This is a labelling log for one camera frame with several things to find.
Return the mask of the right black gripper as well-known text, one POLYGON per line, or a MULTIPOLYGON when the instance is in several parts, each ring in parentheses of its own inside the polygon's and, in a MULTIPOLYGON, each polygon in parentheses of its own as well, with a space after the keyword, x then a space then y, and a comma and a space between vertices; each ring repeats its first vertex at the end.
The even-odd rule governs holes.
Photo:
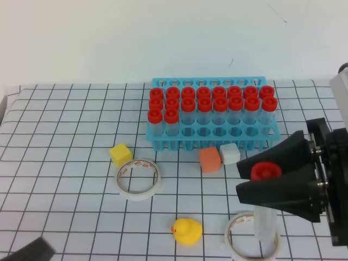
POLYGON ((320 222, 322 188, 332 245, 347 246, 347 130, 330 131, 324 118, 308 120, 306 125, 314 143, 311 149, 304 132, 298 130, 278 145, 237 163, 242 179, 250 179, 252 167, 262 161, 277 164, 285 174, 237 185, 239 201, 320 222), (309 164, 312 158, 319 182, 309 164))

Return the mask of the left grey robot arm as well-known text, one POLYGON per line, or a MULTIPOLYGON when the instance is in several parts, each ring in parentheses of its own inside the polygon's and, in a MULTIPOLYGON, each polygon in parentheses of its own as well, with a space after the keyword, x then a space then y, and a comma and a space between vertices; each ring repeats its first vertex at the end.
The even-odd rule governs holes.
POLYGON ((43 237, 39 237, 1 261, 48 261, 54 255, 54 248, 43 237))

